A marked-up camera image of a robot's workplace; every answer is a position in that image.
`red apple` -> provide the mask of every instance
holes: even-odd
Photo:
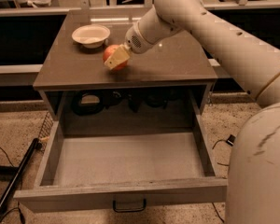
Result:
[[[119,45],[111,45],[109,47],[107,47],[104,51],[104,55],[103,55],[103,61],[105,62],[110,55],[112,55],[114,53],[114,51],[119,47]],[[123,67],[125,67],[128,64],[128,61],[120,63],[118,66],[116,66],[115,68],[113,68],[112,70],[118,71],[121,70]]]

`floor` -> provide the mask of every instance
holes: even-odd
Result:
[[[230,134],[236,136],[244,122],[258,111],[259,106],[244,93],[214,93],[211,104],[207,105],[203,112],[208,142],[214,144],[219,139],[227,139]],[[14,166],[19,165],[32,140],[35,137],[47,136],[50,127],[49,113],[41,101],[0,103],[0,147],[8,154]],[[217,144],[217,162],[227,164],[230,154],[230,146],[224,142]],[[34,153],[18,189],[33,187],[42,155],[41,151]],[[10,165],[2,150],[0,165]],[[228,167],[219,165],[219,168],[220,175],[227,176]],[[7,184],[8,181],[0,181],[0,197]],[[7,210],[17,206],[17,202],[11,200]],[[215,207],[224,218],[225,204],[215,203]],[[222,223],[211,203],[148,207],[141,213],[133,214],[117,214],[113,210],[34,214],[21,204],[20,209],[27,224]],[[21,223],[19,212],[11,212],[1,223]]]

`drawer handle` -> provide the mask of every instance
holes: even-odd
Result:
[[[123,208],[123,209],[118,209],[118,208],[116,207],[116,201],[113,201],[113,210],[114,210],[114,212],[116,212],[116,213],[135,213],[135,212],[142,212],[142,211],[144,211],[144,210],[146,209],[146,207],[147,207],[147,200],[146,200],[146,199],[143,200],[143,205],[142,205],[141,207],[133,208],[133,209],[125,209],[125,208]]]

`white bowl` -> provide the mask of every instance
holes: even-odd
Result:
[[[72,33],[74,41],[88,49],[99,48],[109,36],[110,30],[102,25],[81,26]]]

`drawer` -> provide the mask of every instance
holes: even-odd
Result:
[[[33,212],[224,202],[201,114],[190,88],[166,107],[127,100],[100,113],[76,115],[64,92],[34,189],[14,198]]]

